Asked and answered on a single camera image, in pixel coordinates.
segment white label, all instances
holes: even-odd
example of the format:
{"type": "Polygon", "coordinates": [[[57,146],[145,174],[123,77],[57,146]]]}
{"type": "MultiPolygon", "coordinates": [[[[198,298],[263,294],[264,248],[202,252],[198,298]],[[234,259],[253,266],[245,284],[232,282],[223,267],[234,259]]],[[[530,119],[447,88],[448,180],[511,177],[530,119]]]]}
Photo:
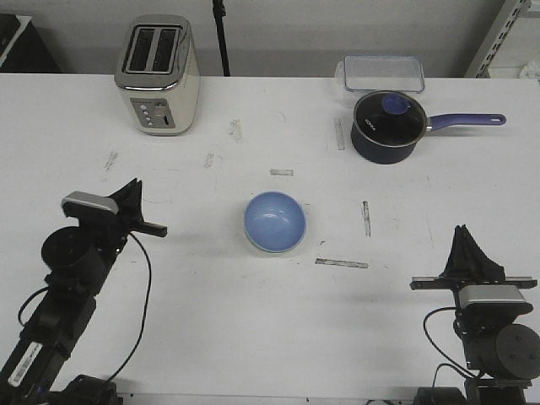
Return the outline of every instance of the white label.
{"type": "Polygon", "coordinates": [[[17,367],[15,367],[15,370],[13,371],[13,374],[8,378],[8,383],[11,386],[19,386],[21,381],[24,379],[24,376],[26,375],[26,372],[34,363],[35,358],[39,354],[41,348],[43,345],[41,343],[32,342],[28,348],[26,349],[26,352],[24,353],[24,356],[19,361],[19,364],[17,364],[17,367]]]}

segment black pole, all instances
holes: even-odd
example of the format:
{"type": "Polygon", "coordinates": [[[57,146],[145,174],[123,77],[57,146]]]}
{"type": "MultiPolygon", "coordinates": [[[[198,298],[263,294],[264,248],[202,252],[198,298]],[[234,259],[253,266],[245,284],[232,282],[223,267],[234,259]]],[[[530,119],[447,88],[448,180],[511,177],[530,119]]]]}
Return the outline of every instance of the black pole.
{"type": "Polygon", "coordinates": [[[221,64],[223,65],[223,75],[230,76],[229,56],[227,55],[227,43],[225,42],[225,31],[223,28],[223,17],[226,15],[223,0],[213,1],[213,17],[216,20],[216,30],[218,31],[219,53],[221,54],[221,64]]]}

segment purple handle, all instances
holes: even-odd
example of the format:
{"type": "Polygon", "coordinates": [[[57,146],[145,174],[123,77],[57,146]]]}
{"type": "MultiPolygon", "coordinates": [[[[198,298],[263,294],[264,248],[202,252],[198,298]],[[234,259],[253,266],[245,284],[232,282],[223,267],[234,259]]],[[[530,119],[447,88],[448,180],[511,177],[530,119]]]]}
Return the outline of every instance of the purple handle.
{"type": "Polygon", "coordinates": [[[429,120],[434,131],[450,125],[503,125],[506,117],[502,114],[443,114],[431,116],[429,120]]]}

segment white table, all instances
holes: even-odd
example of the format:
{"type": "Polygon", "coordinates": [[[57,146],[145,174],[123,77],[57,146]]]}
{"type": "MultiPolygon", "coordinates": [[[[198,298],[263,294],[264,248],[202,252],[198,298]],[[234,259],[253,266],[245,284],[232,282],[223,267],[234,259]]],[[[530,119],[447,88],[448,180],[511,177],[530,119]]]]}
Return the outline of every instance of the white table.
{"type": "MultiPolygon", "coordinates": [[[[443,361],[424,338],[424,315],[453,304],[450,291],[408,285],[442,272],[456,225],[508,276],[540,276],[536,81],[428,79],[418,100],[429,115],[493,112],[508,122],[431,133],[396,165],[353,149],[352,109],[329,78],[203,78],[195,122],[173,138],[133,129],[110,76],[6,74],[0,90],[2,364],[18,339],[19,306],[48,273],[42,242],[76,223],[64,218],[62,198],[108,195],[134,177],[143,180],[145,219],[169,235],[141,236],[154,286],[120,392],[406,397],[430,385],[443,361]],[[296,198],[308,220],[301,244],[279,256],[258,251],[242,228],[245,205],[266,190],[296,198]]],[[[80,373],[106,378],[124,360],[146,274],[128,243],[56,389],[80,373]]],[[[540,289],[523,293],[540,311],[540,289]]],[[[430,325],[462,363],[452,321],[446,313],[430,325]]],[[[540,332],[535,312],[518,322],[540,332]]],[[[462,387],[462,378],[443,370],[438,385],[462,387]]],[[[540,381],[526,395],[540,401],[540,381]]]]}

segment cream toaster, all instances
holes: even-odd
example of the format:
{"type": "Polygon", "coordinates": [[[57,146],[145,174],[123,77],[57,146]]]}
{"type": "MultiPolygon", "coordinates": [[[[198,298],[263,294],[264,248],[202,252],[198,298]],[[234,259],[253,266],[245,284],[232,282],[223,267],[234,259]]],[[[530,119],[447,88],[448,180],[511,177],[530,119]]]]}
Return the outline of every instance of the cream toaster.
{"type": "Polygon", "coordinates": [[[142,132],[178,135],[189,128],[200,83],[189,22],[164,14],[135,19],[116,65],[115,83],[142,132]]]}

